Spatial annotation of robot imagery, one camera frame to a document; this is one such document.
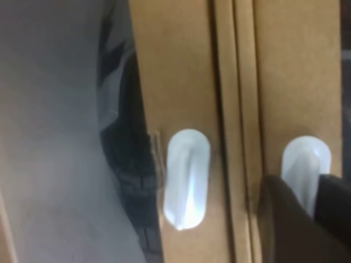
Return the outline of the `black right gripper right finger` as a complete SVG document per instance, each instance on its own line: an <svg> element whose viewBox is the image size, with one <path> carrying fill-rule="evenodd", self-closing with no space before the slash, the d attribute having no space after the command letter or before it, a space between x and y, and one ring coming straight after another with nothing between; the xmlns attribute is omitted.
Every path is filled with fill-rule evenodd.
<svg viewBox="0 0 351 263"><path fill-rule="evenodd" d="M315 221L345 246L350 246L350 184L332 175L319 177Z"/></svg>

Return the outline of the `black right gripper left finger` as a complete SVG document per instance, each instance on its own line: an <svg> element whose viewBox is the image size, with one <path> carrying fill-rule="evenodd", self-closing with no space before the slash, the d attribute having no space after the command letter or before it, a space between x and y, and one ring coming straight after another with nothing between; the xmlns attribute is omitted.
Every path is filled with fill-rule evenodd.
<svg viewBox="0 0 351 263"><path fill-rule="evenodd" d="M263 262L350 262L350 246L328 233L277 176L262 180Z"/></svg>

